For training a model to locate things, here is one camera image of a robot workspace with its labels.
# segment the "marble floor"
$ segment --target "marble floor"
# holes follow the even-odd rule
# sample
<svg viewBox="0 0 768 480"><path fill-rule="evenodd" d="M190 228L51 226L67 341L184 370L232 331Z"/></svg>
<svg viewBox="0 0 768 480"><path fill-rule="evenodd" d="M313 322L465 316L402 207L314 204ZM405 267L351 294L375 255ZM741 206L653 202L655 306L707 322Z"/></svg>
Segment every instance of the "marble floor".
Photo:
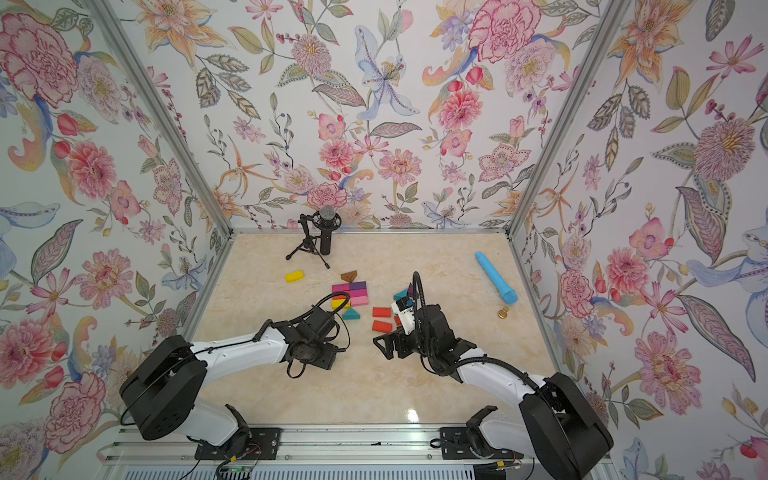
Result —
<svg viewBox="0 0 768 480"><path fill-rule="evenodd" d="M360 319L347 322L352 345L330 371L307 366L301 378L290 379L285 363L257 366L201 391L210 401L235 406L249 423L466 422L486 405L502 407L480 389L427 373L416 355L388 361L372 344L380 335L371 330L372 308L389 306L414 270L428 303L441 306L457 337L523 371L554 373L502 233L335 233L330 270L308 253L285 260L301 238L239 235L194 338L226 339L255 332L266 319L292 319L350 270L357 270L356 281L367 282L370 303L356 309ZM504 303L475 259L477 251L518 291L506 319L497 316ZM285 274L295 270L303 270L304 280L286 283ZM336 345L346 344L345 335L342 328ZM294 365L294 375L299 368Z"/></svg>

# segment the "blue flower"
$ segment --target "blue flower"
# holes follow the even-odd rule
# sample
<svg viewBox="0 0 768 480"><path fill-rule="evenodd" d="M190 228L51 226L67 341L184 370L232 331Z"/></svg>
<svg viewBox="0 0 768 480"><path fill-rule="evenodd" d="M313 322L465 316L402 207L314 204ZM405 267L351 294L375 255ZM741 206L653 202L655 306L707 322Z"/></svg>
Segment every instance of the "blue flower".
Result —
<svg viewBox="0 0 768 480"><path fill-rule="evenodd" d="M376 64L376 56L379 54L379 43L376 37L362 25L355 27L355 35L357 37L355 62L363 72L362 84L373 92L368 110L358 113L357 119L373 120L379 113L379 106L387 102L398 114L405 116L418 114L419 109L414 108L408 98L398 95L392 88L393 85L398 85L406 73L406 64L402 60L402 55L398 55L394 60L391 57L387 58L387 61L382 63L382 73Z"/></svg>
<svg viewBox="0 0 768 480"><path fill-rule="evenodd" d="M181 257L179 261L181 262L180 275L177 275L175 272L166 273L160 281L160 285L167 286L173 290L190 287L195 290L202 290L203 286L197 277L205 271L205 257L194 268L192 268L192 264L189 263L186 257Z"/></svg>

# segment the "wooden block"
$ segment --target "wooden block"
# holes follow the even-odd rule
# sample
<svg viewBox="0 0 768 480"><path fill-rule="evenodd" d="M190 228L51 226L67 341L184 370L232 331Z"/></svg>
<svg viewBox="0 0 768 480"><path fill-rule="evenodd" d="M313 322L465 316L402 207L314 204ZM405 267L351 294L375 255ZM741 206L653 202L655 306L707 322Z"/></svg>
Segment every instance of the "wooden block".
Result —
<svg viewBox="0 0 768 480"><path fill-rule="evenodd" d="M373 328L371 330L374 332L389 333L392 332L392 324L373 320Z"/></svg>
<svg viewBox="0 0 768 480"><path fill-rule="evenodd" d="M291 272L291 273L288 273L288 274L286 275L286 281L287 281L288 283L293 283L293 282L296 282L296 281L298 281L298 280L301 280L302 278L304 278L304 272L303 272L303 270L297 270L297 271L295 271L295 272Z"/></svg>
<svg viewBox="0 0 768 480"><path fill-rule="evenodd" d="M357 311L355 309L351 308L351 309L347 310L343 315L341 315L341 317L344 320L359 320L360 319L360 314L357 313Z"/></svg>
<svg viewBox="0 0 768 480"><path fill-rule="evenodd" d="M391 308L381 308L374 306L373 307L373 317L374 318L389 318L392 316L392 309Z"/></svg>
<svg viewBox="0 0 768 480"><path fill-rule="evenodd" d="M354 272L347 272L341 274L341 280L344 280L347 283L352 283L355 281L355 278L357 278L357 270Z"/></svg>
<svg viewBox="0 0 768 480"><path fill-rule="evenodd" d="M349 301L352 306L365 306L368 305L368 296L354 296Z"/></svg>

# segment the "wall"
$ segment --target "wall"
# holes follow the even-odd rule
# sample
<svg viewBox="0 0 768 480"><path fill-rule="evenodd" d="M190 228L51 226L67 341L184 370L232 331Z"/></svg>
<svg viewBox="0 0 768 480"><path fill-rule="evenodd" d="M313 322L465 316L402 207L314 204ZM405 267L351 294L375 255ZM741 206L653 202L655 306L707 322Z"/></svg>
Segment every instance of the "wall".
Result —
<svg viewBox="0 0 768 480"><path fill-rule="evenodd" d="M766 15L633 2L515 236L627 480L768 478Z"/></svg>
<svg viewBox="0 0 768 480"><path fill-rule="evenodd" d="M79 0L0 15L0 478L93 478L221 235Z"/></svg>
<svg viewBox="0 0 768 480"><path fill-rule="evenodd" d="M111 2L235 227L501 227L600 0Z"/></svg>

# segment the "microphone stand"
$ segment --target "microphone stand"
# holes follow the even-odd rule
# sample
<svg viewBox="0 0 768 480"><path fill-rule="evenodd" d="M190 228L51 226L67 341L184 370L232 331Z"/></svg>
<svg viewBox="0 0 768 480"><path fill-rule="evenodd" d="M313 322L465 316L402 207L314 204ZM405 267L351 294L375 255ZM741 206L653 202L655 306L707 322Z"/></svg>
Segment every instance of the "microphone stand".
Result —
<svg viewBox="0 0 768 480"><path fill-rule="evenodd" d="M310 218L305 214L301 214L301 217L299 217L299 223L301 223L301 227L304 229L304 240L301 240L301 243L299 243L298 247L293 249L293 252L286 255L286 260L290 260L291 257L293 257L294 253L301 250L302 252L307 252L313 255L317 255L323 261L323 265L325 265L326 268L330 268L331 266L326 262L326 259L324 259L322 255L320 255L320 252L317 250L317 247L316 247L317 239L320 238L320 235L316 235L314 237L310 235L309 220Z"/></svg>

